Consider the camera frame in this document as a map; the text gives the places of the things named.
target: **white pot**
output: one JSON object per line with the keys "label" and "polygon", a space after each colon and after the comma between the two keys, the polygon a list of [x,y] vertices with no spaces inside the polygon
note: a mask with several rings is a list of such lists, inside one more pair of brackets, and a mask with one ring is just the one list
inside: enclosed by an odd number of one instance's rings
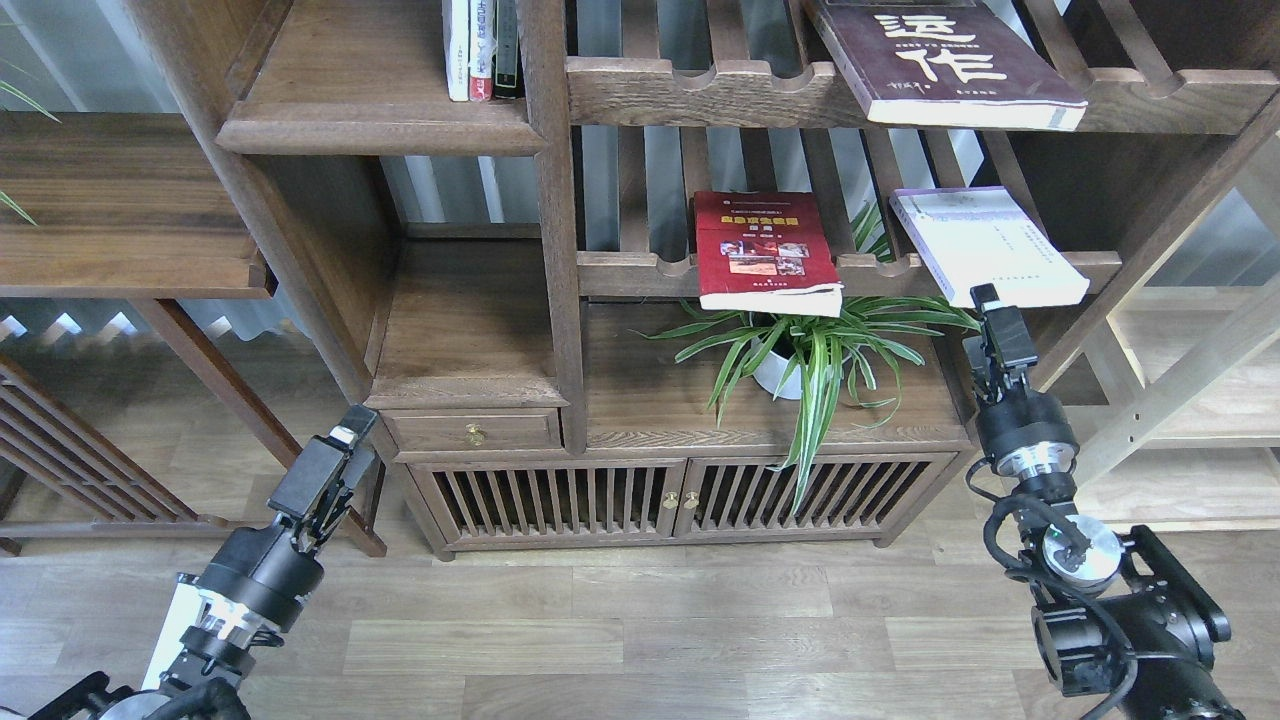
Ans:
{"label": "white pot", "polygon": [[[759,345],[759,341],[754,341],[751,347],[754,348]],[[778,387],[778,383],[782,380],[782,373],[786,372],[787,363],[790,361],[790,359],[771,351],[764,356],[764,361],[760,363],[760,366],[755,369],[751,377],[772,395],[777,395],[785,400],[800,400],[800,368],[792,370],[787,382]]]}

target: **slatted cabinet door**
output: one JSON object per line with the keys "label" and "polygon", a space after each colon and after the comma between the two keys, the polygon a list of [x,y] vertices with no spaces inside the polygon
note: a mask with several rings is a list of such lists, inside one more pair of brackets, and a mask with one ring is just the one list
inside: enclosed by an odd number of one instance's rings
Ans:
{"label": "slatted cabinet door", "polygon": [[769,470],[777,457],[699,457],[689,462],[677,538],[878,538],[909,510],[913,488],[933,482],[952,452],[822,456],[800,511],[791,515],[796,471]]}
{"label": "slatted cabinet door", "polygon": [[585,547],[671,538],[684,459],[411,465],[449,550]]}

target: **wooden floor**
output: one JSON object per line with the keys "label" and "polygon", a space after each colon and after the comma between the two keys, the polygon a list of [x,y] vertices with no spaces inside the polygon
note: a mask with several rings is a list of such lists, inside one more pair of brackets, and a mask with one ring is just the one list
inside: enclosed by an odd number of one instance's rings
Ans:
{"label": "wooden floor", "polygon": [[[300,437],[340,415],[297,338],[220,346]],[[86,369],[83,352],[14,355],[197,511],[261,512],[279,466],[163,346],[93,352],[109,372]],[[1078,717],[1093,700],[1064,701],[1046,679],[1025,589],[982,550],[984,511],[950,487],[887,550],[516,551],[442,564],[393,488],[378,521],[390,555],[335,542],[311,606],[284,648],[255,653],[243,696],[269,720]],[[65,511],[28,489],[14,512]],[[1231,615],[1220,684],[1251,719],[1280,717],[1280,533],[1165,537]],[[137,683],[173,573],[198,571],[216,547],[31,541],[0,560],[0,705],[31,712],[96,669]]]}

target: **book spine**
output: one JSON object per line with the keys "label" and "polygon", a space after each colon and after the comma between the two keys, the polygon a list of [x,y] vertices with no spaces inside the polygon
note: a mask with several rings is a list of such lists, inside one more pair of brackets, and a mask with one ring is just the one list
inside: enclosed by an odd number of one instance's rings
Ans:
{"label": "book spine", "polygon": [[840,69],[840,74],[845,77],[845,82],[854,92],[858,105],[863,109],[864,114],[870,115],[872,104],[876,101],[876,97],[872,95],[867,78],[863,77],[863,73],[859,72],[854,59],[849,55],[849,49],[845,47],[845,44],[841,41],[840,33],[837,33],[832,27],[831,18],[827,17],[827,12],[823,9],[826,1],[827,0],[804,0],[804,9],[808,12],[809,19],[813,20],[814,27],[818,29],[818,36],[822,37],[822,42],[827,46],[827,51],[831,53],[831,59]]}
{"label": "book spine", "polygon": [[516,0],[498,0],[497,44],[493,60],[493,96],[512,99],[521,95],[520,24]]}
{"label": "book spine", "polygon": [[493,0],[471,0],[471,79],[467,95],[481,101],[493,97]]}
{"label": "book spine", "polygon": [[471,6],[468,0],[444,0],[444,73],[449,100],[466,101],[471,79]]}
{"label": "book spine", "polygon": [[924,266],[929,269],[929,274],[933,275],[934,282],[938,283],[938,290],[942,291],[942,296],[947,299],[947,302],[964,306],[968,297],[956,297],[956,288],[947,278],[946,273],[942,272],[942,266],[929,252],[929,246],[925,245],[924,240],[920,237],[919,228],[915,227],[915,222],[911,219],[910,210],[902,204],[902,199],[897,195],[890,197],[890,208],[892,208],[893,214],[897,215],[899,220],[902,220],[902,227],[906,229],[906,234],[911,238],[915,245],[915,252],[924,260]]}

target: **brass drawer knob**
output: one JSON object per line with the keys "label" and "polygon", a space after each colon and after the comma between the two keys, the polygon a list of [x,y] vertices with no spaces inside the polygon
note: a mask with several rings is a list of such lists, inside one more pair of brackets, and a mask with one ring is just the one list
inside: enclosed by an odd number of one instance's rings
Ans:
{"label": "brass drawer knob", "polygon": [[467,425],[467,442],[470,442],[472,447],[480,447],[484,445],[484,438],[485,434],[484,430],[480,429],[480,425],[475,423]]}

